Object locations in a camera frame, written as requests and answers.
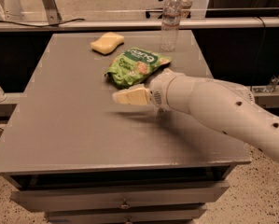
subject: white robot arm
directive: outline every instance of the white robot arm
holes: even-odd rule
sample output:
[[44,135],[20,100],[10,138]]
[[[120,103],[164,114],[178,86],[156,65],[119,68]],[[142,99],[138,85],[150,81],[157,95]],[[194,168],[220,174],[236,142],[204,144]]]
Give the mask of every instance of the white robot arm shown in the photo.
[[279,162],[279,117],[256,105],[245,86],[188,77],[169,69],[143,85],[113,94],[117,103],[147,105],[191,115],[204,126],[235,137]]

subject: green chip bag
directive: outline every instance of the green chip bag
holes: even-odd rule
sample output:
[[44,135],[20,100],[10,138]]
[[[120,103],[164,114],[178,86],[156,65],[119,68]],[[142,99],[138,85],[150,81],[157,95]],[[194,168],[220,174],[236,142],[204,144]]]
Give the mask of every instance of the green chip bag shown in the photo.
[[131,48],[121,53],[107,68],[114,84],[126,89],[143,82],[161,65],[171,61],[171,57],[162,56],[149,50]]

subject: table top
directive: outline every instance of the table top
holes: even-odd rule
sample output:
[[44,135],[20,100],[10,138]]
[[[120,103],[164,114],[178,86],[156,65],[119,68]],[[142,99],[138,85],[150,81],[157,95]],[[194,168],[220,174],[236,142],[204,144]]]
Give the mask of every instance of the table top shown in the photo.
[[211,77],[191,31],[173,52],[160,51],[160,31],[118,32],[110,55],[90,43],[103,33],[54,34],[0,138],[0,174],[24,175],[248,163],[243,142],[179,112],[119,105],[105,78],[111,61],[131,47],[172,56],[169,67]]

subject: drawer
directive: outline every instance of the drawer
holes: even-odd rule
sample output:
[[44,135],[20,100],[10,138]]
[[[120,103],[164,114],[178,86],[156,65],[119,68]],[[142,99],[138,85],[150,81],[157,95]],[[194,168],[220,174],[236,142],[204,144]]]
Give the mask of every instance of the drawer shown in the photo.
[[190,167],[144,170],[116,170],[63,174],[12,175],[20,189],[80,189],[176,182],[224,180],[230,167]]
[[72,212],[46,213],[46,219],[51,223],[63,224],[112,224],[112,223],[142,223],[153,221],[181,221],[199,218],[206,208],[201,204],[175,206],[136,207],[133,210],[119,211],[117,209],[84,210]]
[[166,183],[85,189],[12,192],[10,199],[31,212],[175,205],[215,202],[229,187],[227,181]]

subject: sponge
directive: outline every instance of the sponge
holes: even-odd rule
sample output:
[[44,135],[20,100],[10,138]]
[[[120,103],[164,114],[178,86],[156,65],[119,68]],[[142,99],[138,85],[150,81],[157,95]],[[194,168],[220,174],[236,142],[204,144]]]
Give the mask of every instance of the sponge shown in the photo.
[[123,42],[124,36],[110,32],[102,35],[98,40],[91,42],[91,48],[106,55],[111,53]]

